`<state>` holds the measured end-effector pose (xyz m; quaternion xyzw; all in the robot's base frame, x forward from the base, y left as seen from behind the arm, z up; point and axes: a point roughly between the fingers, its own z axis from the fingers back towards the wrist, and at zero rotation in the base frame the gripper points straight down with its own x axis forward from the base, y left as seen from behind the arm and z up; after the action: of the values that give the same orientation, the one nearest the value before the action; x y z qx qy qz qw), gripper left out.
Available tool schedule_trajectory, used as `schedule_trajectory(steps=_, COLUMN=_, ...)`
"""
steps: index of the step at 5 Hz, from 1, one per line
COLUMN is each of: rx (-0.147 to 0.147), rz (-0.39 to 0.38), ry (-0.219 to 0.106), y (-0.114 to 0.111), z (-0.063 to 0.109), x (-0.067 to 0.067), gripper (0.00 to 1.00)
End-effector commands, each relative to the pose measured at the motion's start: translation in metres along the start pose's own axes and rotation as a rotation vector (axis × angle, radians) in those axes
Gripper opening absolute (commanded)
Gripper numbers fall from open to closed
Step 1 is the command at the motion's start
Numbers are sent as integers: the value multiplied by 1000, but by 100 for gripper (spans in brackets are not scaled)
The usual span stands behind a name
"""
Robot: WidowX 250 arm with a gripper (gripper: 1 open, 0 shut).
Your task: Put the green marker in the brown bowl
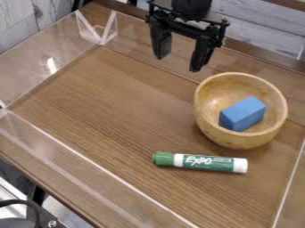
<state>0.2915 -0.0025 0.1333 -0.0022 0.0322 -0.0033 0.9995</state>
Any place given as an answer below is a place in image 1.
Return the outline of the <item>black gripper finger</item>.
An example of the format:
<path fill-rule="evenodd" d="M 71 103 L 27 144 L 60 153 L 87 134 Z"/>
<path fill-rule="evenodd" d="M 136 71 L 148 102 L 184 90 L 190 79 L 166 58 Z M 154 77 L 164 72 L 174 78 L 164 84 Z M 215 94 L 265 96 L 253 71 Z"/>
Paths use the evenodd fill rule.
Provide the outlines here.
<path fill-rule="evenodd" d="M 160 60 L 171 52 L 171 31 L 167 24 L 154 17 L 150 18 L 150 36 L 152 51 Z"/>
<path fill-rule="evenodd" d="M 214 43 L 210 37 L 199 36 L 195 42 L 195 48 L 190 58 L 190 71 L 198 72 L 206 65 L 213 56 Z"/>

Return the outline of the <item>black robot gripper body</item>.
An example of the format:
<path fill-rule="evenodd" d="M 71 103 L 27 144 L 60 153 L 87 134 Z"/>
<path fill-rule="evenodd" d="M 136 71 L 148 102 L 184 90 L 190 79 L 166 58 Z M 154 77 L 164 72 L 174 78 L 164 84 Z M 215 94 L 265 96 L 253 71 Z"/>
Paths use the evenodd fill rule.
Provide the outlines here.
<path fill-rule="evenodd" d="M 147 0 L 148 17 L 155 16 L 186 37 L 206 35 L 217 47 L 223 45 L 227 19 L 211 11 L 213 0 Z"/>

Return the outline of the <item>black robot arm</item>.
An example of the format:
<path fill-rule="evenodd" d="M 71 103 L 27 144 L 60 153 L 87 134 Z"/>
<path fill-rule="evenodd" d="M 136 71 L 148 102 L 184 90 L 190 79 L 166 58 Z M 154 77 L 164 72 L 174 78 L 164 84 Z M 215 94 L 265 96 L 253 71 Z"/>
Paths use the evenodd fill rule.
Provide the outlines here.
<path fill-rule="evenodd" d="M 190 71 L 209 63 L 214 48 L 223 45 L 227 19 L 211 11 L 213 0 L 147 0 L 147 24 L 152 51 L 163 59 L 171 52 L 172 33 L 195 40 Z"/>

